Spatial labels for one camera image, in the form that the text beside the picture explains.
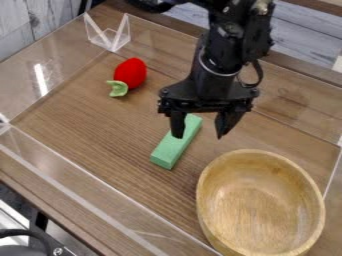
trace green block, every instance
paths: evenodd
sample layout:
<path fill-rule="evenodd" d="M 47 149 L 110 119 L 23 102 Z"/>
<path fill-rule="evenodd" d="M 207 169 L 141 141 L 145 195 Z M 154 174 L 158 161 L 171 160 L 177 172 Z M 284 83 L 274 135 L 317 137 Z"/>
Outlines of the green block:
<path fill-rule="evenodd" d="M 159 165 L 167 170 L 173 169 L 178 159 L 181 158 L 189 144 L 191 143 L 198 133 L 201 125 L 202 118 L 191 114 L 187 115 L 183 139 L 177 139 L 173 137 L 171 131 L 167 133 L 150 157 L 150 161 L 154 164 Z"/>

